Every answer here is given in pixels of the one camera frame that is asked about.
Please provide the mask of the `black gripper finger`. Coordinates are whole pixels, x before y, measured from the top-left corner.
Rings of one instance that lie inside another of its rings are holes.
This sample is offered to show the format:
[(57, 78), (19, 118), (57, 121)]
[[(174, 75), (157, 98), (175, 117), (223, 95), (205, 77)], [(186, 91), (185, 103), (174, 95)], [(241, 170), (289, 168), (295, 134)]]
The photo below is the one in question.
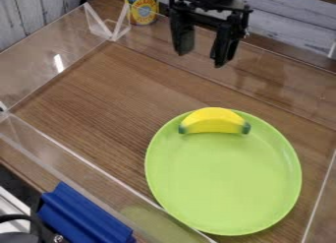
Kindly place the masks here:
[(183, 56), (195, 48), (195, 24), (191, 16), (177, 9), (171, 9), (170, 27), (175, 51)]
[(210, 58), (214, 60), (217, 68), (223, 67), (234, 59), (239, 41), (241, 32), (237, 26), (221, 23), (217, 28), (217, 36), (210, 51)]

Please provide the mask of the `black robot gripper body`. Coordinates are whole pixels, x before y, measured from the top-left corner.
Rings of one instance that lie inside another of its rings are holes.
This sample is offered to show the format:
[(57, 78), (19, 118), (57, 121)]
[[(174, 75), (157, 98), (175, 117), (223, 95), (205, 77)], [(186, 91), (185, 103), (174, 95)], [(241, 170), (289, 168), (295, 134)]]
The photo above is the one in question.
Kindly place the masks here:
[(251, 5), (243, 0), (169, 0), (169, 8), (177, 10), (195, 25), (215, 29), (229, 24), (246, 31), (250, 25)]

